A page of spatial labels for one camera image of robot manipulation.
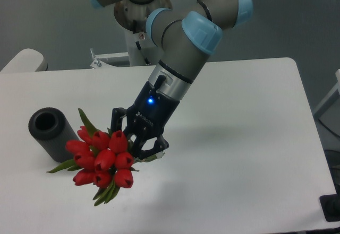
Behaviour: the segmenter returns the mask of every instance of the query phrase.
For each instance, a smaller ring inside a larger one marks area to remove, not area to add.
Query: metal bracket
[[[338,82],[313,110],[314,120],[318,120],[340,98],[340,70],[335,73]]]

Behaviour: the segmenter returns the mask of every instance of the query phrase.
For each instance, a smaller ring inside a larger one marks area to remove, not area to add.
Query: metal wrist section
[[[177,76],[173,75],[159,64],[156,65],[154,71],[150,75],[149,83],[151,85],[155,85],[157,78],[160,75],[164,75],[166,80],[158,89],[158,92],[174,100],[182,100],[191,84],[179,79]]]

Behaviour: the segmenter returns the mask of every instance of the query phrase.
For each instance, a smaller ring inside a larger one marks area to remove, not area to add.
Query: white chair
[[[45,71],[48,64],[43,55],[33,49],[20,51],[1,71],[0,74]]]

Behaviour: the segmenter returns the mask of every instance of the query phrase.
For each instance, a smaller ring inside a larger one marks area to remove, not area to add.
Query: black cable
[[[340,135],[336,134],[335,132],[333,132],[330,128],[328,128],[320,119],[318,119],[319,123],[326,129],[328,130],[330,133],[332,133],[335,137],[340,138]]]

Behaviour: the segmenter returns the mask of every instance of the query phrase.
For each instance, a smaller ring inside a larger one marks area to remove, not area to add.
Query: green tulip leaf
[[[99,188],[99,189],[98,189],[98,192],[97,192],[97,193],[95,194],[95,196],[93,197],[93,200],[94,200],[94,201],[97,200],[105,190],[106,190],[106,189]]]
[[[110,198],[112,197],[113,191],[116,188],[115,182],[113,182],[113,186],[111,187],[110,191],[107,193],[106,199],[104,204],[108,203],[110,201]]]
[[[136,170],[135,168],[130,167],[130,171],[136,171],[139,172],[139,170]]]
[[[143,162],[151,162],[151,161],[154,161],[154,160],[157,160],[157,156],[155,154],[145,158],[143,160]]]
[[[90,149],[96,157],[99,153],[99,150],[97,148],[95,148],[93,145],[90,146]]]
[[[79,167],[78,165],[75,165],[75,166],[71,166],[67,169],[67,171],[76,171],[76,170],[79,170],[79,169],[82,169],[82,167]]]
[[[112,188],[112,186],[113,186],[114,183],[115,183],[115,182],[113,181],[113,178],[112,178],[111,183],[108,185],[108,187],[107,187],[107,188],[105,189],[105,191],[100,195],[99,198],[106,197],[107,193],[111,190],[111,188]]]
[[[48,171],[47,173],[55,173],[55,172],[61,171],[63,169],[68,169],[69,167],[72,167],[72,166],[77,166],[77,165],[75,164],[75,161],[73,159],[70,159],[70,160],[64,161],[63,163],[59,164],[57,167]]]
[[[105,204],[109,203],[111,200],[113,200],[117,196],[119,189],[120,189],[120,187],[118,187],[118,186],[116,186],[114,188],[111,197],[108,200],[105,201]]]
[[[82,120],[84,126],[90,137],[93,137],[94,133],[98,131],[95,126],[90,122],[90,120],[85,115],[84,111],[81,108],[78,108],[80,119]]]
[[[105,201],[105,197],[100,197],[99,199],[97,199],[97,201],[95,202],[95,206],[100,205],[101,203],[103,203]]]
[[[109,137],[111,137],[111,136],[112,136],[112,134],[113,134],[113,131],[111,131],[111,129],[110,129],[110,128],[108,128],[108,129],[107,129],[107,131],[108,131],[108,135],[109,135]]]

